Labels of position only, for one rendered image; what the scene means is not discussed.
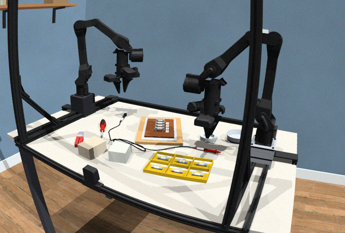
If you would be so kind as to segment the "red-handled pliers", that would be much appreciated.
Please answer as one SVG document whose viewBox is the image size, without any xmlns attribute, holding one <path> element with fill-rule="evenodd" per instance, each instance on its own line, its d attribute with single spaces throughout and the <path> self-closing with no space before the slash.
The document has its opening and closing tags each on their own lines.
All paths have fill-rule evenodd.
<svg viewBox="0 0 345 233">
<path fill-rule="evenodd" d="M 77 148 L 77 145 L 81 142 L 83 142 L 84 138 L 83 138 L 83 133 L 84 132 L 79 132 L 79 134 L 76 137 L 76 141 L 75 141 L 75 148 Z"/>
</svg>

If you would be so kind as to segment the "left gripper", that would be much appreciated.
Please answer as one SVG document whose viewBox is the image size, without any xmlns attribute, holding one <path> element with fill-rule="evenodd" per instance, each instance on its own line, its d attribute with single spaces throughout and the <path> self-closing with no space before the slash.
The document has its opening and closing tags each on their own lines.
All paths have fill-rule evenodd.
<svg viewBox="0 0 345 233">
<path fill-rule="evenodd" d="M 122 76 L 119 75 L 119 72 L 120 72 L 120 69 L 121 69 L 122 65 L 124 65 L 124 67 L 127 67 L 128 62 L 126 62 L 126 63 L 116 63 L 115 64 L 115 66 L 116 66 L 116 72 L 115 72 L 116 76 L 113 75 L 113 74 L 107 74 L 107 75 L 104 76 L 104 81 L 113 82 L 115 87 L 116 87 L 116 89 L 117 89 L 117 92 L 119 94 L 120 94 L 120 83 L 121 83 L 120 78 L 122 78 L 122 80 L 123 80 L 123 91 L 124 92 L 126 92 L 126 89 L 128 87 L 129 82 L 131 80 L 133 80 L 132 78 L 127 79 L 123 75 Z M 138 74 L 136 74 L 134 77 L 135 78 L 140 77 L 140 73 L 138 72 Z"/>
</svg>

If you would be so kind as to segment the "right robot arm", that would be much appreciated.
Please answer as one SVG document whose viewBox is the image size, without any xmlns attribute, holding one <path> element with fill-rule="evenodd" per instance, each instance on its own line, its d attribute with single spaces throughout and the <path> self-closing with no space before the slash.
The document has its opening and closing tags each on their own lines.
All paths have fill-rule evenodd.
<svg viewBox="0 0 345 233">
<path fill-rule="evenodd" d="M 262 44 L 267 46 L 267 66 L 264 80 L 262 98 L 257 101 L 255 120 L 259 123 L 256 130 L 255 144 L 269 146 L 272 145 L 276 118 L 272 114 L 272 93 L 274 88 L 277 59 L 282 46 L 282 36 L 278 32 L 262 34 Z M 209 98 L 219 98 L 221 86 L 227 82 L 221 79 L 214 79 L 221 75 L 229 63 L 243 52 L 250 44 L 250 31 L 247 31 L 234 45 L 232 45 L 222 55 L 216 57 L 204 66 L 204 71 L 200 75 L 188 73 L 183 83 L 184 92 L 200 94 L 205 91 L 205 96 Z M 211 80 L 206 80 L 212 78 Z M 204 102 L 189 102 L 187 105 L 189 113 L 204 113 Z"/>
</svg>

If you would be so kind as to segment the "white rectangular block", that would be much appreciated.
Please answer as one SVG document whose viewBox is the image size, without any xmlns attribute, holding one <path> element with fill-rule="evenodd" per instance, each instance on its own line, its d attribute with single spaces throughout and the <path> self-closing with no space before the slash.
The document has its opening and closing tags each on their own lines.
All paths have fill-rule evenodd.
<svg viewBox="0 0 345 233">
<path fill-rule="evenodd" d="M 108 150 L 109 161 L 126 164 L 132 153 L 132 145 L 115 140 L 110 149 Z"/>
</svg>

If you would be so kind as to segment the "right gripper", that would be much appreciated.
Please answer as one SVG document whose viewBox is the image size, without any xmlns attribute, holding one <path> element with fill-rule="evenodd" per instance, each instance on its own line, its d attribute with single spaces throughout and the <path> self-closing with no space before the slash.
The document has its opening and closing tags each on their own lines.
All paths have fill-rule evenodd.
<svg viewBox="0 0 345 233">
<path fill-rule="evenodd" d="M 225 107 L 220 105 L 221 98 L 209 98 L 204 96 L 202 99 L 204 102 L 204 114 L 199 115 L 196 119 L 194 119 L 194 125 L 203 127 L 205 136 L 208 139 L 214 132 L 217 124 L 219 123 L 222 116 L 218 114 L 225 113 Z M 220 111 L 221 110 L 221 111 Z"/>
</svg>

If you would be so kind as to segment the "yellow tray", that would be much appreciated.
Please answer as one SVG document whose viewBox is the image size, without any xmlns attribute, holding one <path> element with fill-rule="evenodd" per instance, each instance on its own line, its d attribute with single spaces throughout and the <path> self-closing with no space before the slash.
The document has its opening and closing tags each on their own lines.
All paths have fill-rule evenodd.
<svg viewBox="0 0 345 233">
<path fill-rule="evenodd" d="M 169 160 L 158 159 L 158 156 L 168 157 Z M 177 162 L 177 159 L 188 161 L 188 164 Z M 209 177 L 213 159 L 205 159 L 199 157 L 184 156 L 179 154 L 172 154 L 157 151 L 147 165 L 143 168 L 145 173 L 175 178 L 180 180 L 187 180 L 192 182 L 206 183 Z M 207 166 L 199 166 L 196 163 L 206 163 Z M 151 166 L 163 167 L 162 170 L 151 168 Z M 171 172 L 171 169 L 183 170 L 183 173 Z M 192 175 L 192 172 L 202 173 L 203 177 Z"/>
</svg>

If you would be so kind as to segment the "beige block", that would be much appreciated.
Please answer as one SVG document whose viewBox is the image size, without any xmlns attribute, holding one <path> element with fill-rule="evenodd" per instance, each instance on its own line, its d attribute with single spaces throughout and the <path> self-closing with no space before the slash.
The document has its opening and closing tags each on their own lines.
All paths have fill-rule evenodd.
<svg viewBox="0 0 345 233">
<path fill-rule="evenodd" d="M 107 151 L 106 140 L 95 136 L 79 143 L 77 146 L 79 155 L 89 160 Z"/>
</svg>

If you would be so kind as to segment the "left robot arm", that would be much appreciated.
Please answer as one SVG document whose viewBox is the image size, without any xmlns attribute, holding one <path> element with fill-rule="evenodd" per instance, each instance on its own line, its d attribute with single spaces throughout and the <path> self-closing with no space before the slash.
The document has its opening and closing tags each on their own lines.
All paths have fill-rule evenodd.
<svg viewBox="0 0 345 233">
<path fill-rule="evenodd" d="M 107 25 L 102 23 L 99 19 L 76 21 L 73 27 L 75 34 L 77 36 L 80 66 L 79 77 L 75 80 L 77 93 L 75 94 L 75 96 L 80 97 L 84 97 L 90 94 L 87 81 L 92 75 L 92 66 L 89 66 L 87 62 L 87 51 L 85 42 L 85 34 L 87 31 L 87 27 L 90 26 L 95 26 L 98 30 L 100 30 L 102 33 L 108 36 L 113 41 L 113 43 L 120 49 L 119 50 L 116 48 L 113 52 L 117 54 L 117 63 L 128 62 L 128 54 L 129 60 L 131 62 L 143 62 L 143 48 L 132 49 L 131 45 L 129 44 L 129 39 L 127 37 L 116 33 Z M 136 74 L 138 74 L 138 68 L 130 68 L 129 64 L 127 65 L 127 67 L 124 67 L 124 65 L 122 65 L 119 72 L 119 75 L 123 75 L 127 79 L 134 78 Z"/>
</svg>

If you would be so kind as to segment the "red and black screwdriver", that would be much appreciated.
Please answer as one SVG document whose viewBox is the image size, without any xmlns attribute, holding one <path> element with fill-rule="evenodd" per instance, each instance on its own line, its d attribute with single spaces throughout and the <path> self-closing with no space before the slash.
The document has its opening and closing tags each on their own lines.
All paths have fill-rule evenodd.
<svg viewBox="0 0 345 233">
<path fill-rule="evenodd" d="M 104 119 L 102 119 L 101 122 L 100 122 L 100 128 L 101 128 L 100 131 L 102 132 L 101 137 L 103 137 L 103 132 L 105 131 L 104 130 L 105 127 L 106 127 L 106 121 Z"/>
</svg>

